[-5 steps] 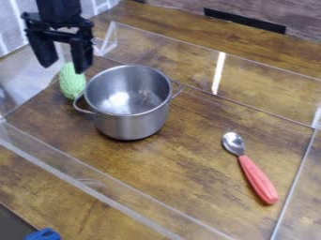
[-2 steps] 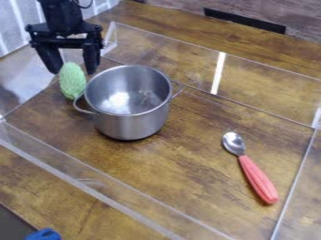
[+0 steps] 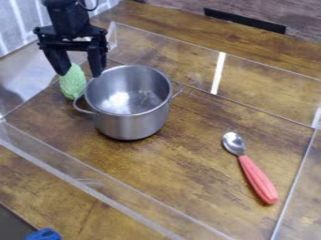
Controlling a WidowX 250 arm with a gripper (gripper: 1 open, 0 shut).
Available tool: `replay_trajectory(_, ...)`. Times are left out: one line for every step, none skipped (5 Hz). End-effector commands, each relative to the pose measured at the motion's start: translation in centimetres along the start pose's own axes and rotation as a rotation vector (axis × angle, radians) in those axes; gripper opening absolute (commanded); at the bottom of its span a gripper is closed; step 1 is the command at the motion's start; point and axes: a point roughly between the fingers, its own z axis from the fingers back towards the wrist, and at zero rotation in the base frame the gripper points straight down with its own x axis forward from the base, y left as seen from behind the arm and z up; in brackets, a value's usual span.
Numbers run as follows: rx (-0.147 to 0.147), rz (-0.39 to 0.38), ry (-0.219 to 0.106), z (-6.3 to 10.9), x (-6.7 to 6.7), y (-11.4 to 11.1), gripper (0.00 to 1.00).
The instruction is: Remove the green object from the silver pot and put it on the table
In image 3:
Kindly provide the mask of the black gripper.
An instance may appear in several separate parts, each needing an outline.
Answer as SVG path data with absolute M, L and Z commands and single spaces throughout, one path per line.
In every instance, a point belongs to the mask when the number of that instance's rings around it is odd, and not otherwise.
M 58 34 L 51 25 L 33 30 L 39 39 L 39 48 L 58 75 L 65 76 L 71 69 L 71 60 L 66 51 L 89 52 L 91 76 L 102 75 L 107 65 L 107 30 L 90 23 L 77 34 Z

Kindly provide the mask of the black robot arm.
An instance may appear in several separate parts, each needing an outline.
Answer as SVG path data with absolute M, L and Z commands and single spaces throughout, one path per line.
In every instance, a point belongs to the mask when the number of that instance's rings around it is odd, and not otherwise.
M 99 77 L 107 65 L 109 42 L 105 28 L 91 24 L 86 0 L 42 0 L 51 25 L 35 27 L 39 49 L 55 72 L 65 76 L 71 70 L 69 52 L 89 54 L 91 76 Z

